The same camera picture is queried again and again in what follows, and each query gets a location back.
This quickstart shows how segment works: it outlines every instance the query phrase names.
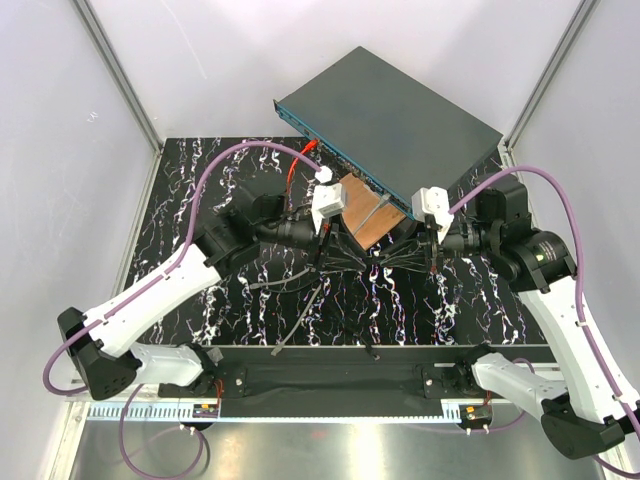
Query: white cable tray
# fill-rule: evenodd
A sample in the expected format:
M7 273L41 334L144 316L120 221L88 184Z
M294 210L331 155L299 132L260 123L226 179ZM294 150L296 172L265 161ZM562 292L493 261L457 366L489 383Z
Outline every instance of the white cable tray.
M131 422L185 422L185 423L460 423L460 407L458 404L443 403L442 415L400 416L400 417L194 417L197 402L134 402L129 407L125 420ZM88 420L118 421L125 402L98 402L89 408ZM209 402L215 405L216 400Z

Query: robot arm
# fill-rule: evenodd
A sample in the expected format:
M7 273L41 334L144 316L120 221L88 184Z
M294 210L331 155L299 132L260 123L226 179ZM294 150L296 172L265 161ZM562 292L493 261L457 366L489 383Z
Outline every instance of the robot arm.
M68 349L95 400L141 383L171 383L194 394L210 390L215 380L217 359L210 356L214 351L207 353L194 344L142 345L136 340L182 302L256 260L261 241L303 248L324 270L364 268L363 260L348 247L336 248L340 234L337 225L331 228L327 221L345 208L340 184L317 186L312 215L289 218L283 215L281 178L270 181L265 176L240 187L228 208L197 229L193 243L181 245L124 292L84 313L69 308L58 317L65 339L98 323Z
M615 363L584 298L586 322L579 320L576 266L564 242L532 228L526 188L513 176L482 192L469 215L470 221L443 240L442 251L449 256L487 256L535 317L565 380L539 377L487 345L461 358L450 378L462 393L495 392L527 411L568 458L594 455L621 443L632 431L621 402L637 412L640 397ZM623 393L620 398L582 331L585 326Z

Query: black cable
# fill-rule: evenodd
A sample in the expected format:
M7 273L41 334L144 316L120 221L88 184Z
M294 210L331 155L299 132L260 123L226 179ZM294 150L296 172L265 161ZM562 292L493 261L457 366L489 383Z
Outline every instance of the black cable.
M367 352L367 354L373 358L374 360L380 360L380 355L378 355L376 353L376 351L373 349L373 345L371 345L365 338L364 335L362 335L360 332L358 332L357 330L355 330L355 328L351 327L350 325L347 324L347 322L345 320L343 320L342 322L342 329L344 330L344 333L349 333L351 334L351 336L355 337L356 339L360 340L360 343L362 343L364 345L364 351Z
M304 290L305 288L310 287L311 285L313 285L314 283L316 283L318 280L322 280L321 276L318 276L316 278L314 278L313 280L311 280L310 282L307 282L303 285L300 285L299 287L296 288L287 288L287 289L281 289L281 290L276 290L276 289L272 289L272 288L268 288L268 287L262 287L262 290L265 290L267 292L270 293L277 293L277 294L283 294L283 293L296 293L299 292L300 290Z
M310 209L310 208L311 208L311 204L310 203L303 203L302 205L299 205L298 207L294 208L291 211L284 212L284 218L294 217L298 213L302 212L303 210Z

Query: metal frame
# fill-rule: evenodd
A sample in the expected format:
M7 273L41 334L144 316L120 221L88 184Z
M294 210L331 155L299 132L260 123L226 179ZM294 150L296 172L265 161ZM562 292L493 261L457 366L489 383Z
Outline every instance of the metal frame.
M507 148L505 139L503 139L498 144L498 153L500 154L500 158L502 159L502 163L505 167L509 168L509 167L516 166L516 160L514 158L513 151ZM522 174L522 172L516 172L515 175L516 177L518 177L518 180L520 180L521 183L523 184L525 183L524 175ZM535 209L533 208L533 204L531 203L531 198L529 198L528 204L529 204L529 212L531 213L531 223L533 224L534 227L539 227L540 223L538 223L538 217L536 215Z
M98 49L100 57L104 61L107 70L109 70L118 90L120 90L123 100L129 107L129 110L131 110L131 114L138 123L142 134L147 142L149 142L149 145L151 145L153 151L159 153L164 142L158 135L158 132L156 132L129 78L125 74L107 34L91 6L91 2L89 0L70 1L87 29L87 33L91 37L95 47Z
M142 103L140 102L135 90L133 89L133 86L131 85L131 82L124 72L124 69L120 61L118 60L117 55L115 54L114 48L111 45L103 26L98 20L97 15L90 4L90 1L70 1L77 11L82 23L85 25L87 32L91 37L91 40L93 41L98 50L98 53L105 62L110 75L114 79L118 89L123 96L123 99L125 100L132 115L138 123L143 135L145 136L147 142L152 147L155 153L154 163L149 171L149 175L146 179L145 186L140 197L140 202L137 207L136 216L131 229L128 245L123 255L118 276L114 285L113 293L115 295L122 291L126 282L128 267L133 257L135 245L142 226L142 220L144 218L144 212L146 210L155 175L160 164L163 140L156 132L149 116L145 112ZM555 77L561 64L566 59L571 46L575 43L579 33L583 30L599 1L600 0L582 0L580 5L576 9L576 12L569 22L569 25L567 26L565 32L563 33L532 94L527 100L524 109L519 115L518 120L516 121L511 132L505 137L504 143L501 145L500 154L505 165L512 166L515 164L515 161L513 159L513 148L520 139L523 130L531 119L549 84ZM408 353L410 352L409 356L411 357L417 353L418 348L421 347L408 349L405 347L404 351ZM385 350L393 351L396 349L394 347L385 347ZM145 401L145 399L157 399L157 394L151 389L145 388L140 393L140 401ZM73 400L70 399L70 401L67 403L66 410L63 412L62 425L60 426L60 431L62 432L59 436L60 443L58 448L54 449L54 459L49 459L49 468L47 469L47 476L45 478L49 480L66 480L69 478L73 463L75 461L75 456L80 443L84 425L89 415L90 405L90 398L84 396L79 396L77 398L74 398ZM616 449L608 452L607 454L604 454L603 457L607 461L621 468L626 468L627 470L630 468L629 457L626 454L624 445L621 445ZM606 470L605 477L607 479L617 478L615 475L611 475Z
M553 51L549 62L545 66L542 75L538 79L533 92L531 92L524 109L518 116L518 120L516 120L511 132L505 137L505 144L510 151L513 150L516 143L518 143L518 140L520 140L523 130L540 104L547 88L549 88L553 78L556 76L558 70L566 60L571 47L578 39L580 32L584 29L589 18L591 18L591 14L599 3L600 0L582 0L580 5L578 5L578 8L567 25L567 28L562 34L562 37L560 37L560 41Z

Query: purple cable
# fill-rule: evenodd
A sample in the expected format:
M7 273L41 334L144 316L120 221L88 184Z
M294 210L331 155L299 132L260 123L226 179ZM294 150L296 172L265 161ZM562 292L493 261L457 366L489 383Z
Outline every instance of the purple cable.
M167 428L165 430L162 430L161 432L156 433L151 438L146 440L141 447L136 448L133 452L128 452L127 453L128 457L129 458L133 458L136 455L139 455L140 453L144 452L147 448L149 448L149 446L151 446L151 444L154 443L156 440L159 440L160 438L164 437L168 433L172 433L172 432L175 432L177 430L182 430L182 428L179 425L175 425L173 427L169 427L169 428ZM103 450L104 449L100 445L98 445L97 448L96 448L96 451L98 452L98 455L100 456L100 459L105 464L110 465L110 466L116 466L116 465L120 465L121 463L124 463L124 459L122 458L122 455L120 456L119 459L110 460L110 459L104 457Z
M529 370L531 370L531 373L536 373L535 369L533 368L533 365L526 358L516 358L515 360L513 360L513 363L524 363L529 367ZM513 428L516 425L518 425L519 423L521 423L526 414L527 414L527 412L522 411L522 412L520 412L520 415L518 415L515 418L515 420L512 420L511 422L507 423L506 425L501 425L500 427L493 427L493 428L490 427L489 428L489 432L491 432L491 433L505 432L505 431L509 430L510 428ZM426 426L423 426L423 425L419 425L419 426L416 425L415 428L423 430L425 432L433 432L433 433L438 433L438 434L444 433L444 434L454 434L454 435L459 435L459 434L467 435L467 431L466 430L460 430L459 428L457 428L455 430L444 430L444 429L437 428L437 427L426 427ZM473 434L473 435L477 435L477 434L486 435L487 431L486 430L470 430L469 433Z
M304 155L301 155L300 152L297 152L293 148L285 147L284 145L280 145L280 144L277 144L277 143L254 140L254 141L251 141L251 142L239 143L238 145L234 145L233 147L227 148L224 152L222 152L220 155L218 155L216 158L214 158L211 161L211 163L207 166L207 168L205 169L204 173L200 177L200 180L198 180L198 185L196 187L196 191L193 194L193 201L191 202L191 217L189 219L189 230L187 231L187 238L184 241L184 247L182 248L182 251L180 252L180 255L178 256L176 261L171 266L169 266L167 268L167 270L165 271L166 274L171 273L173 270L175 270L176 268L178 268L180 266L180 263L184 259L185 255L187 254L187 250L189 249L189 246L191 245L191 241L193 240L193 232L194 232L194 230L196 228L196 217L198 215L198 207L200 206L200 197L202 196L202 190L204 189L204 186L205 186L205 184L207 182L207 178L209 177L209 175L211 174L213 169L216 168L218 166L218 164L220 162L222 162L225 158L227 158L229 155L231 155L232 153L238 152L240 150L244 150L245 148L250 148L250 147L272 148L272 149L274 149L276 151L279 151L279 152L288 153L289 155L292 155L295 158L298 158L299 160L302 160L304 163L306 163L311 168L313 168L316 172L320 171L320 167L313 160L311 160L310 158L308 158L308 157L306 157ZM105 314L104 318L107 319L109 317L112 317L116 313L118 313L121 309L123 309L124 307L129 305L132 301L134 301L136 298L138 298L144 292L149 290L151 287L153 287L160 280L162 280L162 278L163 278L162 275L159 275L156 278L154 278L150 283L148 283L147 285L142 287L140 290L138 290L137 292L133 293L130 297L128 297L124 301L122 301L122 303L116 305L111 310L109 310Z
M571 227L571 233L573 234L573 242L576 248L576 257L577 257L577 262L576 262L577 275L576 275L576 292L575 292L576 310L577 310L578 319L580 320L580 322L585 323L586 316L584 313L584 304L582 303L582 298L584 296L584 250L582 247L582 237L580 236L580 231L578 229L578 221L576 219L575 213L573 212L573 208L571 207L571 203L569 202L569 197L567 196L565 191L562 189L558 181L551 176L551 174L545 172L540 168L531 167L527 165L507 168L502 172L496 173L492 177L482 182L476 188L471 190L471 192L469 192L467 195L462 197L462 199L458 203L456 203L453 207L451 207L451 209L449 210L449 213L451 214L456 213L465 204L469 203L476 195L478 195L482 190L487 188L489 185L515 172L529 172L529 173L535 173L536 175L541 176L551 184L551 186L558 193L560 200L562 201L562 205L564 206L564 209L567 213L567 219L569 220L569 226ZM587 339L587 343L589 344L589 347L591 347L591 351L593 352L593 355L596 357L596 361L598 362L598 365L602 369L602 373L607 379L607 382L609 383L611 390L613 390L613 393L616 397L621 397L622 390L620 390L620 386L618 385L618 382L616 382L616 379L611 373L611 370L609 370L609 366L607 365L606 360L602 356L602 352L600 351L600 348L598 347L598 344L596 343L596 340L593 337L591 328L589 328L589 326L584 326L582 327L582 331L584 332L584 335ZM633 429L636 432L638 440L640 440L640 422L638 422L638 419L636 418L632 408L627 403L620 402L620 404L622 405L622 409L624 410L624 413L627 415L627 417L629 417L629 420L633 425ZM640 472L638 473L623 472L622 470L617 469L613 465L605 462L604 460L602 460L597 456L595 456L594 458L596 462L598 462L604 468L611 470L617 475L620 475L626 478L640 479Z
M198 453L196 455L196 458L193 460L193 462L191 462L191 465L189 465L187 469L184 472L180 473L179 475L176 475L173 477L158 477L155 475L150 475L146 472L143 472L138 467L136 467L131 461L131 458L129 457L129 455L127 454L127 451L124 447L124 418L127 415L127 412L129 411L129 406L131 405L131 402L133 401L133 399L138 394L140 389L142 389L143 386L144 386L143 384L140 384L135 388L135 390L127 400L127 403L125 403L124 408L122 409L122 413L120 414L120 421L118 422L118 444L120 446L120 453L122 454L122 459L124 460L124 463L127 464L127 467L129 467L133 473L135 473L136 475L146 480L179 480L181 478L184 478L187 475L189 475L194 468L196 468L196 465L198 465L198 462L202 457L202 451L204 449L205 439L204 439L204 435L202 435L202 433L199 432L198 430L193 430L196 433L198 440L200 441L200 447L198 448Z
M82 393L87 390L86 386L79 387L79 388L72 388L71 390L59 389L58 387L54 386L51 383L51 378L50 378L51 369L53 368L53 365L58 361L58 358L60 358L60 355L62 355L67 350L67 348L69 348L71 345L76 343L80 337L85 335L87 332L90 332L101 323L102 323L102 320L96 320L90 323L83 329L71 335L66 342L60 345L58 349L55 352L53 352L53 355L51 355L51 358L49 358L49 361L47 361L47 364L44 366L44 370L42 371L42 383L44 384L44 387L47 390L49 390L51 393L55 395L75 395L76 393Z

